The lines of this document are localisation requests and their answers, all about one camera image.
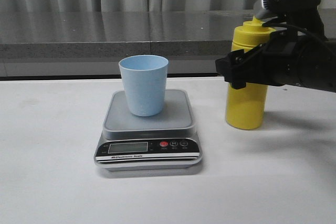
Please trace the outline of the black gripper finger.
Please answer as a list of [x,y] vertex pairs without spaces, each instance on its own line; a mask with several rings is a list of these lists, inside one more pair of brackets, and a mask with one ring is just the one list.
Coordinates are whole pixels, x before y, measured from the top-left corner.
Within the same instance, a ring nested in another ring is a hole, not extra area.
[[265,84],[265,75],[262,70],[263,44],[245,52],[243,49],[235,50],[224,58],[215,60],[216,71],[229,82],[233,89],[247,87],[247,83]]

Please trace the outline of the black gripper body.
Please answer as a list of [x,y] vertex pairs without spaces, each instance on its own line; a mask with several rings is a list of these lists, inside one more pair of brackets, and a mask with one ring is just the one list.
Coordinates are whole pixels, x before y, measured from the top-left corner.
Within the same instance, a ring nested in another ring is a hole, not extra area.
[[316,33],[287,23],[276,23],[275,18],[265,27],[279,27],[262,46],[262,70],[265,84],[271,86],[326,86],[328,85],[328,39],[324,28]]

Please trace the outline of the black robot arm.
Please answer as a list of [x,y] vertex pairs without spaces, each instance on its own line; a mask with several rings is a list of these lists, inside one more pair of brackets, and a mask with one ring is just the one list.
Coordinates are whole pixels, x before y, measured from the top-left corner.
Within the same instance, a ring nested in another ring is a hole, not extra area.
[[270,16],[263,27],[279,30],[248,52],[235,50],[217,59],[217,72],[234,89],[255,83],[335,92],[335,41],[326,38],[317,8]]

